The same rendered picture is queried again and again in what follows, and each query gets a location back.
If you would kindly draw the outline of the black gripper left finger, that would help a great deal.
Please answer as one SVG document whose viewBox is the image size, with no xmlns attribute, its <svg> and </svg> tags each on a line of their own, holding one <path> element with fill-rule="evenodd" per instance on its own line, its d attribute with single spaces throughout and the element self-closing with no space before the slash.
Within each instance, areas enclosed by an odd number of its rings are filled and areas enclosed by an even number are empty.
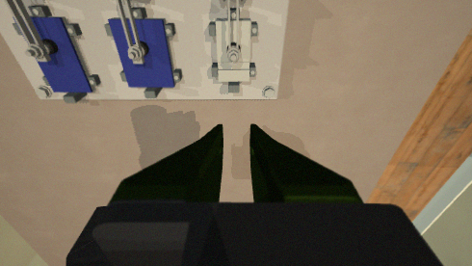
<svg viewBox="0 0 472 266">
<path fill-rule="evenodd" d="M 223 125 L 198 141 L 123 179 L 111 200 L 219 202 L 223 173 Z M 108 204 L 109 204 L 108 203 Z"/>
</svg>

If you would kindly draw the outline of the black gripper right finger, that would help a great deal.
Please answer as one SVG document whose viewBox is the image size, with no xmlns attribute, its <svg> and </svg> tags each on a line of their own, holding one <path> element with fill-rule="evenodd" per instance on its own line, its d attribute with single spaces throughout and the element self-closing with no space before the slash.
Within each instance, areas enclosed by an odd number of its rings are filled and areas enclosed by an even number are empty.
<svg viewBox="0 0 472 266">
<path fill-rule="evenodd" d="M 348 178 L 277 142 L 256 124 L 250 125 L 249 150 L 254 202 L 364 203 Z"/>
</svg>

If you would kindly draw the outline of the cream rectangular block with slot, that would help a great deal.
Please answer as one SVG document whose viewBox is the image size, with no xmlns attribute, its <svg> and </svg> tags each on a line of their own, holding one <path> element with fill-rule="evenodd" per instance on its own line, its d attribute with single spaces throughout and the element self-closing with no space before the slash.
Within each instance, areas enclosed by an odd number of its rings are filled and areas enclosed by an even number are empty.
<svg viewBox="0 0 472 266">
<path fill-rule="evenodd" d="M 216 39 L 219 82 L 249 82 L 251 19 L 239 20 L 239 45 L 241 56 L 238 66 L 230 66 L 227 59 L 228 20 L 216 19 Z M 236 42 L 236 20 L 230 20 L 230 43 Z"/>
</svg>

